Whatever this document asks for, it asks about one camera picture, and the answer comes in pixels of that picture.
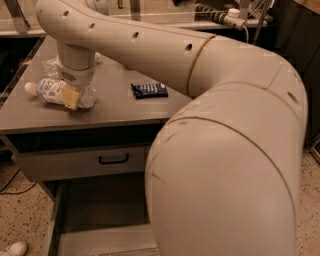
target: speckled floor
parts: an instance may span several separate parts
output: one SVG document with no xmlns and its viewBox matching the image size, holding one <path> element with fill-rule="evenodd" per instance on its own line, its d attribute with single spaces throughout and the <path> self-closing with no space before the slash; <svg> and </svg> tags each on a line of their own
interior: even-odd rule
<svg viewBox="0 0 320 256">
<path fill-rule="evenodd" d="M 0 162 L 0 189 L 17 170 L 11 162 Z M 4 192 L 17 193 L 32 185 L 19 172 Z M 0 195 L 0 248 L 24 240 L 29 245 L 27 256 L 42 256 L 52 208 L 53 202 L 39 185 L 24 194 Z M 318 256 L 319 252 L 320 166 L 306 152 L 302 163 L 297 256 Z"/>
</svg>

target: white shoe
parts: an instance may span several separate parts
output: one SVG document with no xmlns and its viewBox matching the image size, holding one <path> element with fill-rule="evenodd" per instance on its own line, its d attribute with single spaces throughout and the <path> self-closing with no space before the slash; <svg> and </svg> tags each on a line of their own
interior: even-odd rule
<svg viewBox="0 0 320 256">
<path fill-rule="evenodd" d="M 27 244 L 23 241 L 19 241 L 0 251 L 0 256 L 24 256 L 26 255 L 27 250 Z"/>
</svg>

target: drawer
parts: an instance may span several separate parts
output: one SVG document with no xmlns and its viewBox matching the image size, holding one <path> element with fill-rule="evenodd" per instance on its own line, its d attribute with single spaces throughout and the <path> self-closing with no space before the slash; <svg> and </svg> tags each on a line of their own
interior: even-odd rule
<svg viewBox="0 0 320 256">
<path fill-rule="evenodd" d="M 107 147 L 16 154 L 15 164 L 32 181 L 144 171 L 147 147 Z"/>
</svg>

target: cabinet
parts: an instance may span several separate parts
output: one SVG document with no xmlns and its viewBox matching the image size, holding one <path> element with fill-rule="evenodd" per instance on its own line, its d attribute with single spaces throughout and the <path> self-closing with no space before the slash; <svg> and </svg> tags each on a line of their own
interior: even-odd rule
<svg viewBox="0 0 320 256">
<path fill-rule="evenodd" d="M 24 84 L 48 77 L 44 64 L 55 57 L 55 41 L 47 37 L 0 110 L 0 139 L 22 172 L 55 201 L 44 255 L 119 248 L 153 253 L 145 160 L 158 131 L 191 100 L 170 88 L 168 98 L 136 100 L 130 82 L 154 81 L 102 56 L 92 109 L 45 103 L 28 95 Z"/>
</svg>

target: dark package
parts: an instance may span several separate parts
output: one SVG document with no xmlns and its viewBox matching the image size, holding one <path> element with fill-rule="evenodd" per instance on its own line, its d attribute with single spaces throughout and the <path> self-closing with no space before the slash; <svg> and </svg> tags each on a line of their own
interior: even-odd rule
<svg viewBox="0 0 320 256">
<path fill-rule="evenodd" d="M 167 87 L 161 83 L 131 84 L 131 88 L 136 99 L 168 97 Z"/>
</svg>

